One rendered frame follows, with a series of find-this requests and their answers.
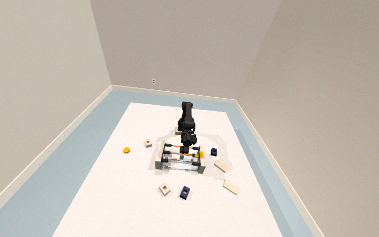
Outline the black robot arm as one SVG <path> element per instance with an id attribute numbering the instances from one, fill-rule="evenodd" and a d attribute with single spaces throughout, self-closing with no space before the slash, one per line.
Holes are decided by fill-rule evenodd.
<path id="1" fill-rule="evenodd" d="M 182 102 L 182 118 L 178 121 L 178 131 L 182 131 L 183 146 L 185 147 L 190 147 L 192 144 L 195 145 L 197 143 L 196 134 L 194 134 L 195 122 L 191 113 L 192 106 L 193 103 L 191 102 Z"/>

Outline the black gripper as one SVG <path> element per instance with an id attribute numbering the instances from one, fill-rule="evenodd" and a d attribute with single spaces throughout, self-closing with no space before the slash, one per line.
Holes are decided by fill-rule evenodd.
<path id="1" fill-rule="evenodd" d="M 181 134 L 181 143 L 183 143 L 183 136 Z M 189 147 L 180 146 L 180 152 L 182 154 L 188 154 L 189 153 Z"/>

